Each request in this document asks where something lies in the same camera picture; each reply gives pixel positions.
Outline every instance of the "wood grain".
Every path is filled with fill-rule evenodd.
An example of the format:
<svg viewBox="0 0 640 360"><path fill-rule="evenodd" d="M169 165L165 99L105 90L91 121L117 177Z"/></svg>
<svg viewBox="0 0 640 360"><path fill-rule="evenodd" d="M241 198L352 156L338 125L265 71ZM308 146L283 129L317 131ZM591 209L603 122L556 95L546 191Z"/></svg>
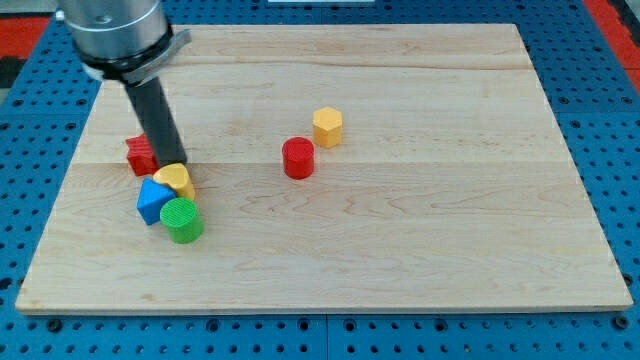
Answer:
<svg viewBox="0 0 640 360"><path fill-rule="evenodd" d="M632 304L513 25L209 26L162 74L205 234L135 210L105 83L23 284L26 314L483 313ZM280 147L323 106L343 144Z"/></svg>

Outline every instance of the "toy block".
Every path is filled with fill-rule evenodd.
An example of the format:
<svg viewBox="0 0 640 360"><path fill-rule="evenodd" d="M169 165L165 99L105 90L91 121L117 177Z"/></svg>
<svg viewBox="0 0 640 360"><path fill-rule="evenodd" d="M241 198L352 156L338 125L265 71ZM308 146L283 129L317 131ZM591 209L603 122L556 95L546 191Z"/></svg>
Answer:
<svg viewBox="0 0 640 360"><path fill-rule="evenodd" d="M311 141L302 137L287 140L282 146L284 173L296 180L309 177L314 168L313 155Z"/></svg>
<svg viewBox="0 0 640 360"><path fill-rule="evenodd" d="M127 160L136 176L151 175L158 171L158 162L145 134L127 139L125 142L129 147Z"/></svg>
<svg viewBox="0 0 640 360"><path fill-rule="evenodd" d="M342 143L342 112L327 106L313 113L313 142L327 149Z"/></svg>
<svg viewBox="0 0 640 360"><path fill-rule="evenodd" d="M146 178L138 195L138 212L147 225L153 225L160 221L160 210L164 204L175 198L176 194L171 189Z"/></svg>
<svg viewBox="0 0 640 360"><path fill-rule="evenodd" d="M153 174L153 181L172 188L178 197L191 201L196 198L196 190L191 183L189 172L181 163L163 166Z"/></svg>
<svg viewBox="0 0 640 360"><path fill-rule="evenodd" d="M167 228L171 240L177 244L193 242L204 231L198 207L187 198L167 202L160 210L160 220Z"/></svg>

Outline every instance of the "green cylinder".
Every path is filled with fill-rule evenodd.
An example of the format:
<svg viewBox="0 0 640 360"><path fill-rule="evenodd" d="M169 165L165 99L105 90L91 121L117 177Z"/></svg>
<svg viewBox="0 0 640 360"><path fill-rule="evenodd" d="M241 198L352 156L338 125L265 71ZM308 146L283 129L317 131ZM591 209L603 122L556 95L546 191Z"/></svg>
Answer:
<svg viewBox="0 0 640 360"><path fill-rule="evenodd" d="M160 210L160 221L167 228L171 240L177 244L193 242L204 231L198 207L187 198L176 198L164 204Z"/></svg>

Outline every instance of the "blue pegboard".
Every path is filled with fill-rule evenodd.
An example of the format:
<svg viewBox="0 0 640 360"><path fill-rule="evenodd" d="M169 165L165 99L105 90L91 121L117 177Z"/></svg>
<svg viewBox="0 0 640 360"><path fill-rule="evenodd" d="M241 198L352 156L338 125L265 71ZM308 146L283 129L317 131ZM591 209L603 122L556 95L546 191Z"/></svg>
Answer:
<svg viewBox="0 0 640 360"><path fill-rule="evenodd" d="M639 298L640 98L580 1L164 5L176 24L516 23ZM52 22L0 108L0 359L640 357L638 306L621 314L25 318L13 303L98 89L66 28Z"/></svg>

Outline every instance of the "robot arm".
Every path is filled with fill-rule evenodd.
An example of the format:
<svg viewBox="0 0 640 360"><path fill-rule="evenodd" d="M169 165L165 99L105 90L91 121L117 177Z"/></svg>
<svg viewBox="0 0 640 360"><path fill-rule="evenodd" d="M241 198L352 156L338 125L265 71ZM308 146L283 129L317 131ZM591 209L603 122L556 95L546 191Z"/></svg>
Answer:
<svg viewBox="0 0 640 360"><path fill-rule="evenodd" d="M158 72L182 46L160 0L59 0L87 73L125 86L158 165L186 163Z"/></svg>

